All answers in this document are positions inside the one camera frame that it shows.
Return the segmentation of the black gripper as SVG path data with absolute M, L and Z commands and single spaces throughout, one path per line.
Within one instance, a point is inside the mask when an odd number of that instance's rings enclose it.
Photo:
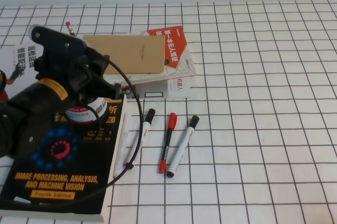
M 103 78 L 109 64 L 109 56 L 96 51 L 73 57 L 44 52 L 36 59 L 36 78 L 56 81 L 77 103 L 88 103 L 96 98 L 115 100 L 122 91 L 120 84 L 110 84 Z

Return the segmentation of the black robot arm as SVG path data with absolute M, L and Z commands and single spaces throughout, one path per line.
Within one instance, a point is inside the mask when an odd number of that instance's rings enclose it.
M 108 55 L 94 49 L 80 56 L 44 52 L 35 62 L 36 81 L 1 103 L 1 157 L 22 158 L 32 153 L 52 128 L 54 115 L 97 98 L 115 99 L 121 86 L 103 79 Z

